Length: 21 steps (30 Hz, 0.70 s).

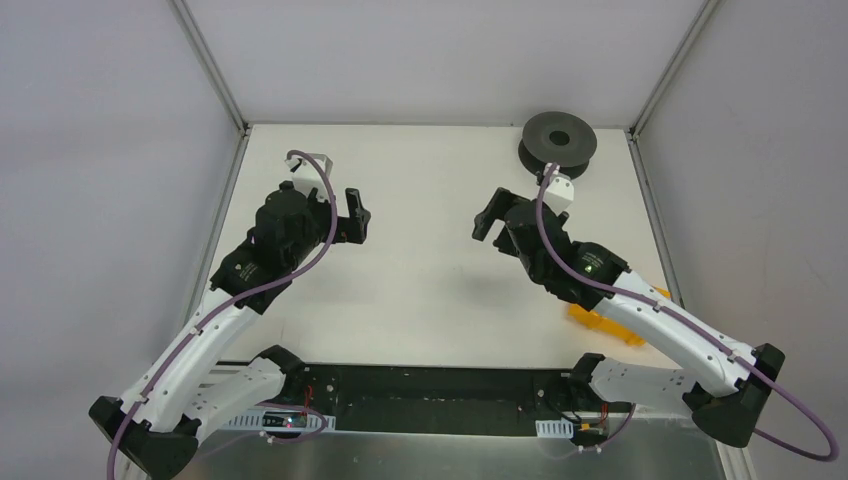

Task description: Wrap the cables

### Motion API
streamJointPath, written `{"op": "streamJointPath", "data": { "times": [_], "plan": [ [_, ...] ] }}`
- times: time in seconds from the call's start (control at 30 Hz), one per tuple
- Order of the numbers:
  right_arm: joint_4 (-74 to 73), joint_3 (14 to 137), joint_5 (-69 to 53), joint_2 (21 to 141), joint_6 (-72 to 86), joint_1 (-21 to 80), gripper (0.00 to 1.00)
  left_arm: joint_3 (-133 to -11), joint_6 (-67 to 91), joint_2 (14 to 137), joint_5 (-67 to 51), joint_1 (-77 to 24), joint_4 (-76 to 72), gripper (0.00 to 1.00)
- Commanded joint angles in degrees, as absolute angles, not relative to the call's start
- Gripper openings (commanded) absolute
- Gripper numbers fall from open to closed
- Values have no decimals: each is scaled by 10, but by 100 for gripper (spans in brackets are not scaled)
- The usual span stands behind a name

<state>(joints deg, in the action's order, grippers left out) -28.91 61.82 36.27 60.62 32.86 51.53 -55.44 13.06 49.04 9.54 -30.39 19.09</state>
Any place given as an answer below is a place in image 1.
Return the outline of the dark grey perforated spool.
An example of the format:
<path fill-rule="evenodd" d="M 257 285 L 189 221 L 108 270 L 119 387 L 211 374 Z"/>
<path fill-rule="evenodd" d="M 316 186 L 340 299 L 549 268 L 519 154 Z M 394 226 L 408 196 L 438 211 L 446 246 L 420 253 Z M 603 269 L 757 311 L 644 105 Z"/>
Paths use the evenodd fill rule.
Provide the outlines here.
<path fill-rule="evenodd" d="M 534 176 L 553 163 L 561 174 L 576 179 L 587 170 L 597 145 L 594 130 L 584 120 L 566 112 L 547 111 L 534 115 L 524 125 L 518 158 Z"/>

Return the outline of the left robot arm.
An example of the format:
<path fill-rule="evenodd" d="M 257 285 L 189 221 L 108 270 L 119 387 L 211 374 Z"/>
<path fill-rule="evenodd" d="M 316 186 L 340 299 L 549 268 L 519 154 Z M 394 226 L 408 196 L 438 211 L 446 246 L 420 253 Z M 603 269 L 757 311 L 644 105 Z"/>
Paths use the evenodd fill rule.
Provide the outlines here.
<path fill-rule="evenodd" d="M 303 396 L 305 364 L 279 345 L 220 383 L 200 385 L 232 342 L 330 245 L 365 242 L 371 214 L 357 189 L 344 195 L 347 216 L 338 215 L 316 187 L 285 181 L 268 194 L 245 240 L 212 275 L 193 320 L 121 396 L 93 403 L 89 416 L 111 442 L 108 478 L 123 455 L 151 479 L 172 479 L 242 411 L 272 398 L 288 405 Z"/>

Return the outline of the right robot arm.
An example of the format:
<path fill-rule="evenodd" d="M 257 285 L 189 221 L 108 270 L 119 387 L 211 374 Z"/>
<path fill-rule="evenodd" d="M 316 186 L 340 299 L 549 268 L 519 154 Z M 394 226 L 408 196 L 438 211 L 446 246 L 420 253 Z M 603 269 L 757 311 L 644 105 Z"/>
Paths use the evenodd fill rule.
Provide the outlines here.
<path fill-rule="evenodd" d="M 493 245 L 518 258 L 533 283 L 623 325 L 677 365 L 638 366 L 586 353 L 567 384 L 572 404 L 590 410 L 603 401 L 627 402 L 689 415 L 714 440 L 746 447 L 784 353 L 769 343 L 754 347 L 712 329 L 666 299 L 612 251 L 571 240 L 563 229 L 567 219 L 549 207 L 538 214 L 535 201 L 499 188 L 475 216 L 472 237 L 484 240 L 494 222 L 503 221 Z"/>

